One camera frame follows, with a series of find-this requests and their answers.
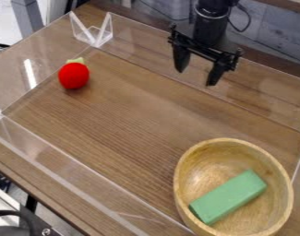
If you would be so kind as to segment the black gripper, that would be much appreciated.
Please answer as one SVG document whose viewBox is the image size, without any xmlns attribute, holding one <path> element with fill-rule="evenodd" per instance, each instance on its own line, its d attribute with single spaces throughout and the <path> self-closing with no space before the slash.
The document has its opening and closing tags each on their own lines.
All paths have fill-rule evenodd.
<svg viewBox="0 0 300 236">
<path fill-rule="evenodd" d="M 221 76 L 236 69 L 241 49 L 226 38 L 229 7 L 193 7 L 187 23 L 170 26 L 167 42 L 173 48 L 174 67 L 181 73 L 196 54 L 213 62 L 206 86 L 214 86 Z"/>
</svg>

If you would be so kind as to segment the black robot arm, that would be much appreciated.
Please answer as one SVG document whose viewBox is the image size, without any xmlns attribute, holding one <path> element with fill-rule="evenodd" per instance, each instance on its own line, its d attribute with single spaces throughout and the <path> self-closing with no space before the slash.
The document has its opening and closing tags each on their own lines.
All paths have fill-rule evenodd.
<svg viewBox="0 0 300 236">
<path fill-rule="evenodd" d="M 226 34 L 229 13 L 240 0 L 197 0 L 189 22 L 173 24 L 167 42 L 174 67 L 183 72 L 194 54 L 213 63 L 205 86 L 214 86 L 228 71 L 234 71 L 244 53 Z"/>
</svg>

